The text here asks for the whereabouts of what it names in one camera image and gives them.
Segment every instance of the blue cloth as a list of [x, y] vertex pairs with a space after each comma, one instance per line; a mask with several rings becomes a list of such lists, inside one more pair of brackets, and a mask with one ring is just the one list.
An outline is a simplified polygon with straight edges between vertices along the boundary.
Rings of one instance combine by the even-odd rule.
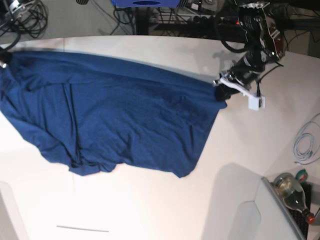
[[121, 163], [188, 175], [226, 107], [214, 91], [163, 69], [78, 53], [15, 52], [0, 72], [2, 113], [49, 162], [82, 176]]

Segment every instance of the bottle cap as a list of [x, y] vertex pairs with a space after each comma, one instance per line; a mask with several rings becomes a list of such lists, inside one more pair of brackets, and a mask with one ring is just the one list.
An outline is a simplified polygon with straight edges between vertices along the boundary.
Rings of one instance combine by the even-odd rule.
[[316, 218], [312, 213], [309, 214], [305, 219], [305, 221], [310, 225], [313, 224], [315, 220], [316, 220]]

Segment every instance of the floor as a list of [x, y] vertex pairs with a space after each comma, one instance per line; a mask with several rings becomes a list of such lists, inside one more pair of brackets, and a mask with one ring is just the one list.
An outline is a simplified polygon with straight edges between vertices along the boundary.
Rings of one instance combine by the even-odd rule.
[[[42, 1], [47, 5], [49, 11], [48, 28], [42, 36], [43, 39], [109, 35], [117, 25], [110, 16], [93, 4], [93, 1], [96, 1], [112, 17], [114, 8], [109, 0], [90, 0], [87, 5], [76, 4], [76, 0]], [[218, 4], [221, 6], [223, 1], [219, 0]], [[300, 13], [313, 15], [312, 12], [305, 10], [300, 10]], [[124, 34], [125, 32], [120, 28], [114, 32], [114, 35]], [[288, 41], [295, 35], [294, 31], [286, 32]], [[320, 33], [315, 33], [315, 38], [320, 38]], [[6, 34], [1, 37], [0, 43], [9, 43], [12, 39], [12, 36]], [[27, 41], [31, 38], [24, 35], [21, 40]], [[320, 44], [313, 43], [308, 33], [294, 39], [289, 51], [320, 58]]]

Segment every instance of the white table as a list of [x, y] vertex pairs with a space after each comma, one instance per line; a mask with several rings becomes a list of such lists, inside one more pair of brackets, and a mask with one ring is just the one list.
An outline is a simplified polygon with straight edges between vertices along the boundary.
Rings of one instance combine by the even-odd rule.
[[[35, 46], [112, 56], [208, 82], [241, 57], [218, 41], [163, 36], [57, 38], [20, 43], [17, 49]], [[249, 201], [257, 189], [252, 180], [296, 170], [291, 153], [294, 136], [320, 112], [320, 59], [288, 52], [281, 63], [284, 68], [261, 85], [266, 109], [248, 110], [241, 95], [228, 100], [195, 170], [181, 179], [124, 164], [112, 173], [72, 174], [66, 166], [46, 162], [1, 116], [0, 181], [13, 189], [30, 239], [227, 239], [237, 209], [234, 199], [241, 194], [236, 186], [246, 186], [247, 195], [241, 200]], [[235, 169], [237, 178], [231, 175]], [[306, 169], [320, 179], [320, 162]], [[318, 228], [310, 231], [313, 237]]]

